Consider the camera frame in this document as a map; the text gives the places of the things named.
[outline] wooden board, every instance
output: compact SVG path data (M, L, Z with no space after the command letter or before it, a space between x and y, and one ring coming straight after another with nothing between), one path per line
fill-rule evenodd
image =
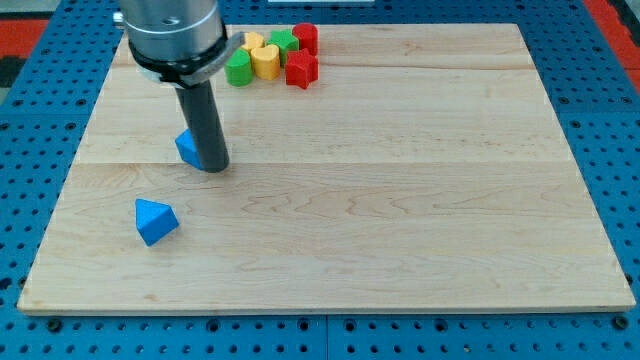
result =
M230 27L266 33L270 27ZM183 164L121 45L19 308L621 311L635 301L515 25L320 27L308 90L214 78L232 166ZM138 197L180 228L152 248Z

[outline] black cylindrical tool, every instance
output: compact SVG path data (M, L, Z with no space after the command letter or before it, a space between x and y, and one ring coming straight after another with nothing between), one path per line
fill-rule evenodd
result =
M202 170L219 172L229 165L218 109L207 80L189 89L176 88L182 113L191 130Z

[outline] pile of blocks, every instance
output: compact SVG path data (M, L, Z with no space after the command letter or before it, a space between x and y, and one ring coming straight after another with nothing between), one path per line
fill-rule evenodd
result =
M233 54L225 66L227 82L233 86L251 83L253 75L274 80L285 69L287 85L303 89L318 80L318 29L300 23L293 29L273 30L265 42L256 32L245 33L245 44Z

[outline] blue pyramid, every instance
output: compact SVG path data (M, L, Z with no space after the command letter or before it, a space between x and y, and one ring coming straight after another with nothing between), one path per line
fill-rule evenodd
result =
M180 225L171 206L136 199L136 228L142 239L151 246Z
M176 147L178 148L182 161L198 170L202 170L200 158L196 151L196 145L193 143L193 138L191 137L191 130L185 130L180 134L180 136L178 136L178 138L176 138Z

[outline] yellow block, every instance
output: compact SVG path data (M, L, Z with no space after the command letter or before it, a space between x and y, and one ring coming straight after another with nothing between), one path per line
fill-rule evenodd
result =
M261 47L264 47L264 36L253 31L244 33L244 45L242 45L243 49L247 50L247 52L250 53L251 50Z
M251 65L257 77L273 80L280 76L280 49L276 45L251 50Z

